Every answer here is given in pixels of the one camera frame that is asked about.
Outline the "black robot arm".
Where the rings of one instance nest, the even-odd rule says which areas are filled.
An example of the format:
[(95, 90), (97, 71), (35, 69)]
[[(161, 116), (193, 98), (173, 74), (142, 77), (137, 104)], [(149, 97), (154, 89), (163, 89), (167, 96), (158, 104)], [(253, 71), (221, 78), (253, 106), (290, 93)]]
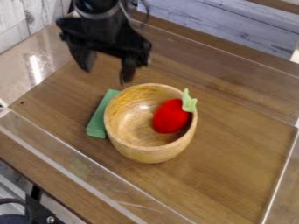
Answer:
[(61, 40), (86, 72), (93, 70), (98, 53), (121, 58), (121, 83), (130, 83), (137, 69), (147, 67), (153, 43), (131, 25), (126, 0), (74, 0), (77, 16), (59, 17)]

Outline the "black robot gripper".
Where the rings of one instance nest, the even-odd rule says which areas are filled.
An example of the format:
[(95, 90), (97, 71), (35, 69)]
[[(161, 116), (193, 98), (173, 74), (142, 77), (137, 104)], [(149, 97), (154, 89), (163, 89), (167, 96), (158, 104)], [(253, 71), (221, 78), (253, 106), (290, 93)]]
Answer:
[(101, 20), (61, 17), (57, 25), (81, 69), (90, 72), (98, 58), (97, 52), (107, 53), (122, 59), (121, 84), (130, 83), (137, 69), (150, 60), (153, 44), (134, 29), (125, 13), (119, 11)]

